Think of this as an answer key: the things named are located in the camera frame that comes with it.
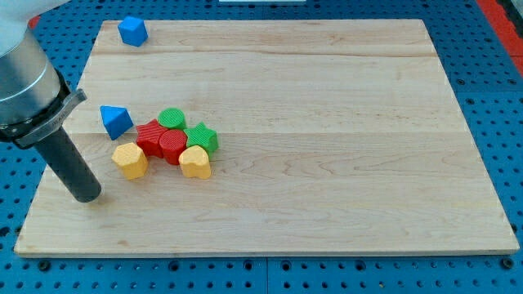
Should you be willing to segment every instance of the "green block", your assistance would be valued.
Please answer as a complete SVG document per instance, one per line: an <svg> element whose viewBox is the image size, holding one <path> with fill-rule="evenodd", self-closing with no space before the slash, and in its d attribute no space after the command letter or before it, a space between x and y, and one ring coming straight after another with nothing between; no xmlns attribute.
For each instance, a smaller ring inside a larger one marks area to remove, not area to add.
<svg viewBox="0 0 523 294"><path fill-rule="evenodd" d="M216 131L205 127L203 122L194 128L185 129L184 132L187 135L187 148L196 145L200 146L207 151L209 158L218 149L218 135Z"/></svg>
<svg viewBox="0 0 523 294"><path fill-rule="evenodd" d="M158 123L171 130L183 130L187 127L186 116L177 108L164 109L158 116Z"/></svg>

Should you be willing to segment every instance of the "toy block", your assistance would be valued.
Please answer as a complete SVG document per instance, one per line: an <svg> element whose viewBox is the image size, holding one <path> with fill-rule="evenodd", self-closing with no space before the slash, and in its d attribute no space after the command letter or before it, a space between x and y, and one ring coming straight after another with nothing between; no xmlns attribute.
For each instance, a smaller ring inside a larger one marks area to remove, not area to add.
<svg viewBox="0 0 523 294"><path fill-rule="evenodd" d="M160 125L168 129L183 130L186 126L186 117L181 110L176 108L164 109L158 116Z"/></svg>
<svg viewBox="0 0 523 294"><path fill-rule="evenodd" d="M180 164L178 158L187 148L187 135L182 130L166 131L160 138L160 147L162 148L165 160L172 165Z"/></svg>
<svg viewBox="0 0 523 294"><path fill-rule="evenodd" d="M133 126L131 116L124 107L100 106L101 120L111 140L116 140Z"/></svg>
<svg viewBox="0 0 523 294"><path fill-rule="evenodd" d="M138 131L136 144L144 150L145 156L163 158L163 152L159 142L160 137L168 131L168 129L160 126L158 120L155 118L145 125L136 126L136 130Z"/></svg>
<svg viewBox="0 0 523 294"><path fill-rule="evenodd" d="M149 37L145 22L139 18L126 16L121 23L118 24L118 31L122 42L135 47L141 46Z"/></svg>
<svg viewBox="0 0 523 294"><path fill-rule="evenodd" d="M205 149L211 158L214 151L218 149L218 136L216 131L205 127L203 122L194 128L185 129L187 135L187 148L192 146L201 146Z"/></svg>
<svg viewBox="0 0 523 294"><path fill-rule="evenodd" d="M149 166L144 151L134 143L116 147L111 159L128 180L144 176Z"/></svg>
<svg viewBox="0 0 523 294"><path fill-rule="evenodd" d="M208 179L211 176L211 164L207 152L200 146L187 148L180 154L181 172L185 177Z"/></svg>

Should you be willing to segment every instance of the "white surface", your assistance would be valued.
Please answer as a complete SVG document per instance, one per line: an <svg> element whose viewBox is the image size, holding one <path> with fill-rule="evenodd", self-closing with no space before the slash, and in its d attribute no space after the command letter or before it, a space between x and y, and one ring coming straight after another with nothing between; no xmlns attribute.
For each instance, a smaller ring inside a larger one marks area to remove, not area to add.
<svg viewBox="0 0 523 294"><path fill-rule="evenodd" d="M27 22L69 0L0 0L0 57L24 38Z"/></svg>

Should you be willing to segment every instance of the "yellow pentagon block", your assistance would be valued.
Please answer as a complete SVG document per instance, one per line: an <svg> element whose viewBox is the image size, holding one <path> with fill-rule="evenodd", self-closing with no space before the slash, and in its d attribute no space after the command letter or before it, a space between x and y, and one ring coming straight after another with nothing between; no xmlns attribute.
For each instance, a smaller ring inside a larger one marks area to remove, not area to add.
<svg viewBox="0 0 523 294"><path fill-rule="evenodd" d="M144 151L134 143L116 147L111 159L128 180L144 176L149 166Z"/></svg>
<svg viewBox="0 0 523 294"><path fill-rule="evenodd" d="M208 179L211 176L211 164L207 152L200 146L187 148L178 158L181 172L186 177L197 176L200 179Z"/></svg>

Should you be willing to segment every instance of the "blue block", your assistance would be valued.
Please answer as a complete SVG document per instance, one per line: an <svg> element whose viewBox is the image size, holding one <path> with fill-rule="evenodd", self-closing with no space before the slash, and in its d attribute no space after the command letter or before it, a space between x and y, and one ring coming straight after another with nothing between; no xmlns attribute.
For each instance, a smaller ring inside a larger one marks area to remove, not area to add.
<svg viewBox="0 0 523 294"><path fill-rule="evenodd" d="M100 106L101 120L111 140L116 140L133 126L131 116L124 107Z"/></svg>
<svg viewBox="0 0 523 294"><path fill-rule="evenodd" d="M120 36L124 43L136 47L141 46L149 37L144 21L132 16L126 16L123 19L118 25L118 31L120 31Z"/></svg>

